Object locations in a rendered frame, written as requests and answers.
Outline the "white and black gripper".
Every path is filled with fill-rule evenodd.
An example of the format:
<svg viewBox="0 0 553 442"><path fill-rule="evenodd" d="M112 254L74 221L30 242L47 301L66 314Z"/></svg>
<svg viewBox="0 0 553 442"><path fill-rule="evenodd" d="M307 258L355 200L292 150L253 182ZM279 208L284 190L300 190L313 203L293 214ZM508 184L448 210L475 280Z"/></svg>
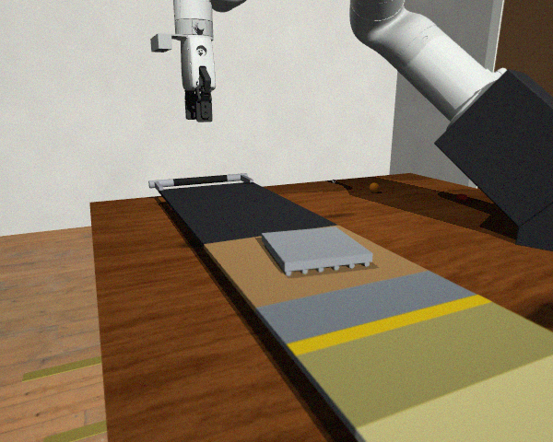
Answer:
<svg viewBox="0 0 553 442"><path fill-rule="evenodd" d="M182 87L185 90L186 119L212 122L211 92L216 88L211 42L214 38L206 35L188 35L188 37L175 39L181 41Z"/></svg>

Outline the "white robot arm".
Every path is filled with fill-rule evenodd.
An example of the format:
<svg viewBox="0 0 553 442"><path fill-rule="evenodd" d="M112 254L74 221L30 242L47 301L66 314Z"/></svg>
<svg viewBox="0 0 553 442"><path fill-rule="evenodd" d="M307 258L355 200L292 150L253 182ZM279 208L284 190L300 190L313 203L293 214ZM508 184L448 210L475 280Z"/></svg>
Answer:
<svg viewBox="0 0 553 442"><path fill-rule="evenodd" d="M172 50L171 39L213 37L212 9L228 12L246 0L173 0L175 34L150 39L152 52ZM387 60L449 121L446 131L507 71L485 69L405 0L350 0L356 38Z"/></svg>

